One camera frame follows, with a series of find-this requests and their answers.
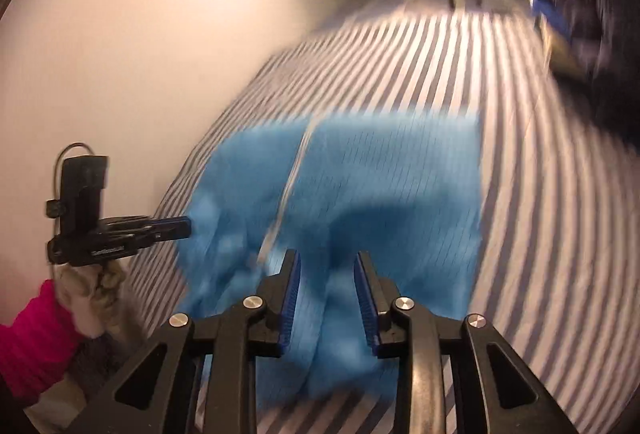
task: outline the person's arm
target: person's arm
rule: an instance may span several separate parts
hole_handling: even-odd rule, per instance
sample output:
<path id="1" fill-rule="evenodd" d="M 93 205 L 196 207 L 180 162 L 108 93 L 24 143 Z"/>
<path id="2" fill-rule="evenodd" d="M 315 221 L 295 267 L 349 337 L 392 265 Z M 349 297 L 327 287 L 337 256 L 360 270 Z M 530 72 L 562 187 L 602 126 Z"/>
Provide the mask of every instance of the person's arm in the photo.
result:
<path id="1" fill-rule="evenodd" d="M 14 398 L 22 406 L 36 403 L 62 380 L 83 338 L 56 300 L 53 281 L 45 281 L 11 326 L 0 325 L 0 374 Z"/>

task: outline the striped bedsheet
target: striped bedsheet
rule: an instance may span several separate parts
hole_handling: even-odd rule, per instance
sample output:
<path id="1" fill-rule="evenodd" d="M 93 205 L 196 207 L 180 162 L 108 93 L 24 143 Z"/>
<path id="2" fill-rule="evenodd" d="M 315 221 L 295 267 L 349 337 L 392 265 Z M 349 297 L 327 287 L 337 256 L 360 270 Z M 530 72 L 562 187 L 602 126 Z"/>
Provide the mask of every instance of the striped bedsheet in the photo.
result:
<path id="1" fill-rule="evenodd" d="M 606 432 L 640 382 L 640 160 L 559 90 L 524 16 L 405 14 L 309 36 L 215 121 L 157 215 L 185 210 L 212 151 L 244 127 L 392 110 L 479 113 L 484 239 L 470 311 L 494 322 L 580 432 Z M 184 292 L 174 246 L 141 252 L 130 284 L 151 331 Z M 347 392 L 269 411 L 258 431 L 388 434 L 392 417 L 392 404 Z"/>

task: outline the gloved hand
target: gloved hand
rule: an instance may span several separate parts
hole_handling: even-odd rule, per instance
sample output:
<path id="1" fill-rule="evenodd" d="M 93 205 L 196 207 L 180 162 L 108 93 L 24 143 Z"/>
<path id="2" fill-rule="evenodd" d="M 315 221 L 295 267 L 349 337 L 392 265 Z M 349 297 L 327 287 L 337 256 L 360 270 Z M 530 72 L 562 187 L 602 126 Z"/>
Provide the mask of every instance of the gloved hand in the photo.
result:
<path id="1" fill-rule="evenodd" d="M 110 332 L 120 336 L 122 283 L 126 273 L 119 261 L 105 265 L 54 267 L 56 297 L 74 318 L 76 330 L 89 338 Z"/>

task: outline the silver bolt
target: silver bolt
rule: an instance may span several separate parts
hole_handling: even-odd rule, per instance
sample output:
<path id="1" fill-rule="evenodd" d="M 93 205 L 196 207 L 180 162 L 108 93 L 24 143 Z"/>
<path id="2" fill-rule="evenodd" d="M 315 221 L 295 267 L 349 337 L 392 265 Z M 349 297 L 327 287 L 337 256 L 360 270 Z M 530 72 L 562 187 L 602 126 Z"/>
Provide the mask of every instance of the silver bolt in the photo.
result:
<path id="1" fill-rule="evenodd" d="M 415 302 L 413 299 L 410 299 L 409 297 L 398 297 L 396 299 L 396 307 L 398 309 L 403 309 L 405 311 L 413 308 L 415 306 Z"/>
<path id="2" fill-rule="evenodd" d="M 189 323 L 189 317 L 184 313 L 176 313 L 175 315 L 171 315 L 169 319 L 169 324 L 174 328 L 181 328 L 182 326 L 186 326 Z"/>
<path id="3" fill-rule="evenodd" d="M 486 318 L 478 313 L 471 313 L 471 315 L 466 318 L 466 321 L 469 322 L 469 325 L 473 328 L 484 328 L 486 325 Z"/>
<path id="4" fill-rule="evenodd" d="M 242 305 L 249 309 L 258 309 L 262 306 L 262 299 L 257 295 L 251 295 L 242 301 Z"/>

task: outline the blue cloth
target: blue cloth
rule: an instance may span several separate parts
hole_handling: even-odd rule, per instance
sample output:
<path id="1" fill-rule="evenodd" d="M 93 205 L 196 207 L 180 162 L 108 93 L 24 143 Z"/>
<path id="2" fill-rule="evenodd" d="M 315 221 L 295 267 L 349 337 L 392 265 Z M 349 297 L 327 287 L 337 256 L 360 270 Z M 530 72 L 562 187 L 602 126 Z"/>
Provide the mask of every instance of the blue cloth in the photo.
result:
<path id="1" fill-rule="evenodd" d="M 562 13 L 558 11 L 553 0 L 532 0 L 531 11 L 533 15 L 544 15 L 547 22 L 562 35 L 567 42 L 571 42 L 571 30 L 564 20 Z"/>
<path id="2" fill-rule="evenodd" d="M 193 193 L 193 234 L 178 244 L 196 318 L 224 311 L 300 253 L 289 351 L 259 359 L 258 407 L 353 385 L 392 397 L 396 366 L 366 345 L 353 260 L 434 313 L 462 318 L 476 270 L 479 146 L 475 118 L 334 116 L 308 142 L 267 261 L 256 258 L 307 120 L 240 132 L 212 154 Z"/>

